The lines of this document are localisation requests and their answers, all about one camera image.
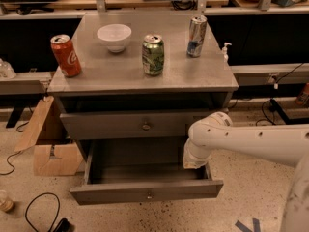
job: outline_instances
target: drawer knob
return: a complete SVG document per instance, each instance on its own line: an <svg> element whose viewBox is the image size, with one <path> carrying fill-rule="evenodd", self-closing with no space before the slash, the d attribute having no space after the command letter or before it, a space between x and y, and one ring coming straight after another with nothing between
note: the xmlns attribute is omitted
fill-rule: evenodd
<svg viewBox="0 0 309 232"><path fill-rule="evenodd" d="M144 131L148 131L150 128L151 128L151 126L147 122L145 122L144 125L142 126L142 129Z"/></svg>

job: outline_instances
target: speckled floor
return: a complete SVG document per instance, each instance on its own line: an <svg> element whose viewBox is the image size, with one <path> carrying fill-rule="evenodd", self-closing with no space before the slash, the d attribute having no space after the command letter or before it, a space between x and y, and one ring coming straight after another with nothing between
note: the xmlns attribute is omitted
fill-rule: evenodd
<svg viewBox="0 0 309 232"><path fill-rule="evenodd" d="M300 114L294 103L282 101L289 114ZM264 118L263 100L231 101L229 115L235 126L256 126ZM308 114L308 109L300 109ZM16 128L6 129L9 108L0 109L0 173L11 170L7 156L21 136ZM29 120L26 109L17 125ZM226 150L212 153L210 167L214 179L223 179L224 187L216 199L180 200L150 203L125 203L79 206L69 193L70 187L82 184L83 174L71 177L38 177L33 175L33 149L12 157L15 171L0 176L0 189L7 191L15 203L10 213L0 212L0 231L34 231L25 218L28 204L38 195L53 192L60 199L56 220L67 218L73 231L200 231L239 232L236 223L253 229L253 218L263 232L279 231L285 199L294 169ZM38 231L48 231L57 210L53 196L43 196L28 211L29 221Z"/></svg>

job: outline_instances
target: closed drawer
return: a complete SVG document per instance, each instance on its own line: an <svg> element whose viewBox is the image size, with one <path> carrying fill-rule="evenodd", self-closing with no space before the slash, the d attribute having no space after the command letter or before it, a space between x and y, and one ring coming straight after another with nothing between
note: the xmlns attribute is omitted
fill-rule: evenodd
<svg viewBox="0 0 309 232"><path fill-rule="evenodd" d="M223 182L206 167L183 169L185 137L93 141L85 184L70 193L81 205L214 198Z"/></svg>
<svg viewBox="0 0 309 232"><path fill-rule="evenodd" d="M126 111L61 114L72 139L185 136L195 121L210 113L190 111Z"/></svg>

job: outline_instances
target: cardboard box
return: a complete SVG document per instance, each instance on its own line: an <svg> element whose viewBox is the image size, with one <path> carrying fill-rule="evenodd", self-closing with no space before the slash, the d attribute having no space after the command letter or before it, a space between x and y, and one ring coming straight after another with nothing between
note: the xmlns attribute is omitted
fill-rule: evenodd
<svg viewBox="0 0 309 232"><path fill-rule="evenodd" d="M67 139L53 97L40 100L15 151L34 147L34 174L39 176L74 175L83 168L77 145Z"/></svg>

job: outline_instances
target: cabinet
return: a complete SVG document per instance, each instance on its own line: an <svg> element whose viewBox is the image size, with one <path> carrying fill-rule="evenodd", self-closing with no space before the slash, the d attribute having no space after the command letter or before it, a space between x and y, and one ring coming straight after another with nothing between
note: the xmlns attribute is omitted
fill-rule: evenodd
<svg viewBox="0 0 309 232"><path fill-rule="evenodd" d="M193 13L87 13L73 42L83 66L74 78L58 69L48 88L60 118L87 161L85 183L70 192L79 204L215 197L222 181L207 167L183 169L189 126L226 109L238 88L208 29L203 54L185 54ZM96 39L99 27L132 28L129 47L113 54ZM144 74L141 43L148 33L165 43L163 74Z"/></svg>

